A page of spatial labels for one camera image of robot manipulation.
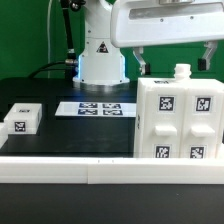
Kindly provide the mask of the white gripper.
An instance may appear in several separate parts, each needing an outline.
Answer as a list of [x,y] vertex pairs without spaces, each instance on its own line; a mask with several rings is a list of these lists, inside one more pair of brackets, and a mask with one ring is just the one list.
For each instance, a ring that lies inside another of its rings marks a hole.
[[142,75],[150,64],[143,46],[204,43],[198,70],[208,71],[218,42],[224,39],[224,0],[116,0],[111,14],[111,42],[119,48],[134,47]]

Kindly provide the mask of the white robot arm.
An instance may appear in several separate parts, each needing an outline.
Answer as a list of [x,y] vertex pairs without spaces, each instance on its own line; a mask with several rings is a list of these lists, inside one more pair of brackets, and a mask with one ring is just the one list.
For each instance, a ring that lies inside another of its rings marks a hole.
[[[150,72],[141,57],[146,46],[205,42],[209,61],[224,39],[224,0],[59,0],[68,55],[75,62],[75,86],[110,88],[129,83],[122,48],[131,48],[141,73]],[[85,10],[85,48],[74,51],[69,13]]]

